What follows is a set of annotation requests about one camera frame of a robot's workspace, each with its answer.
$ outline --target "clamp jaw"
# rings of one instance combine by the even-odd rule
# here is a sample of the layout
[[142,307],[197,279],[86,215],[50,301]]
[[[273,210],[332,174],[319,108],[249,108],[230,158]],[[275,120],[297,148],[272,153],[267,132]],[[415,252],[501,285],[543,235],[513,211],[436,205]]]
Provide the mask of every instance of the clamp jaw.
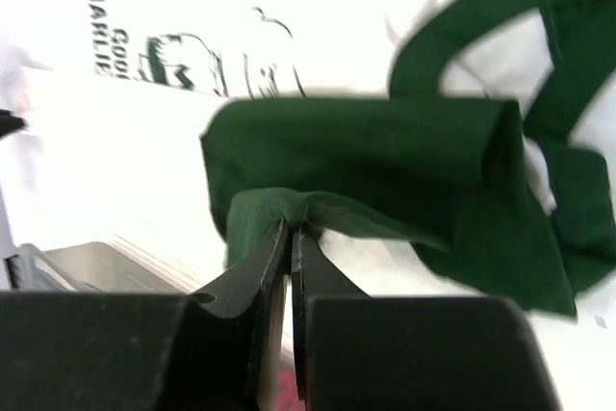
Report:
[[372,298],[284,220],[190,295],[1,295],[2,408],[270,411],[289,276],[309,411],[559,409],[514,304]]

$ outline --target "printed illustration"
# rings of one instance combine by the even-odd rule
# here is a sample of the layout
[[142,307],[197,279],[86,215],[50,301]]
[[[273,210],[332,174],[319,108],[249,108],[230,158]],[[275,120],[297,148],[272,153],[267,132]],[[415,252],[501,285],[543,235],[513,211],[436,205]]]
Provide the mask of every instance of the printed illustration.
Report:
[[193,34],[148,38],[138,70],[147,82],[229,96],[219,54]]
[[293,60],[294,38],[284,23],[255,8],[236,29],[240,37],[233,47],[214,47],[189,33],[147,38],[140,79],[224,97],[305,96]]

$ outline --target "green cloth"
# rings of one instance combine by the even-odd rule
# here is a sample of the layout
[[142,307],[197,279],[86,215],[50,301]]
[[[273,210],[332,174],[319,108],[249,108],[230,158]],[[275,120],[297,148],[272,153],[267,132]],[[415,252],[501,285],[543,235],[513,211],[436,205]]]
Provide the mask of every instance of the green cloth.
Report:
[[575,313],[550,222],[526,185],[515,102],[240,101],[202,145],[229,265],[284,217],[407,240],[439,274],[524,308]]
[[[611,40],[611,3],[567,23],[524,126],[516,102],[438,94],[443,69],[472,41],[529,9],[573,1],[454,1],[400,50],[389,100],[277,98],[221,110],[202,148],[228,265],[281,218],[306,221],[409,241],[437,274],[573,316],[575,294],[616,266],[605,162],[567,143],[616,65],[614,47],[598,48]],[[523,130],[548,162],[551,217],[526,183]]]

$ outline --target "gray surface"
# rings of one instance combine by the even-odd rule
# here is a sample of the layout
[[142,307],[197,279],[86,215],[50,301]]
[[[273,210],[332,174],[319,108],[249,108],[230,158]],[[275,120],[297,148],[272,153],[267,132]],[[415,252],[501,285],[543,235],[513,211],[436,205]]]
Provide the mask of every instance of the gray surface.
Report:
[[9,226],[9,216],[4,203],[2,189],[0,188],[0,258],[6,259],[17,253],[17,247],[13,243],[13,235]]
[[104,243],[88,243],[54,249],[44,254],[34,246],[22,246],[24,282],[28,289],[122,293],[177,293],[179,290]]

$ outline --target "black line drawing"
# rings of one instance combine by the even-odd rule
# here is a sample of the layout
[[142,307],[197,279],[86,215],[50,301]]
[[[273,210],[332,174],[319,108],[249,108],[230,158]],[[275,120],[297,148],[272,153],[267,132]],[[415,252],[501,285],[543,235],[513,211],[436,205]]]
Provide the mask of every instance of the black line drawing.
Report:
[[[276,46],[289,48],[293,44],[291,30],[281,21],[267,17],[260,8],[252,9],[257,15],[249,21],[246,30],[249,38],[259,42],[267,53],[244,51],[243,55],[224,54],[195,34],[175,33],[148,37],[145,53],[139,54],[139,79],[178,89],[196,90],[217,96],[245,96],[251,98],[276,97],[281,93],[299,93],[306,96],[299,81],[295,64],[281,59]],[[265,34],[262,27],[271,26]],[[236,68],[233,60],[243,60],[244,76],[234,79],[236,87],[230,88],[225,77],[225,68]],[[243,82],[240,88],[237,83]]]
[[220,55],[194,34],[147,38],[138,72],[143,81],[229,96]]
[[[278,28],[281,34],[287,35],[293,40],[294,37],[291,30],[282,21],[267,17],[263,10],[258,7],[255,7],[253,11],[260,15],[260,21],[269,23],[272,27]],[[295,64],[286,65],[291,67],[291,76],[293,76],[294,82],[289,82],[290,78],[288,77],[284,83],[283,91],[295,90],[299,91],[302,96],[306,96],[301,82],[299,82]],[[250,97],[254,98],[257,92],[258,94],[256,96],[263,97],[280,95],[280,74],[280,64],[276,62],[269,63],[269,60],[265,59],[265,57],[249,56],[244,53],[244,77]]]

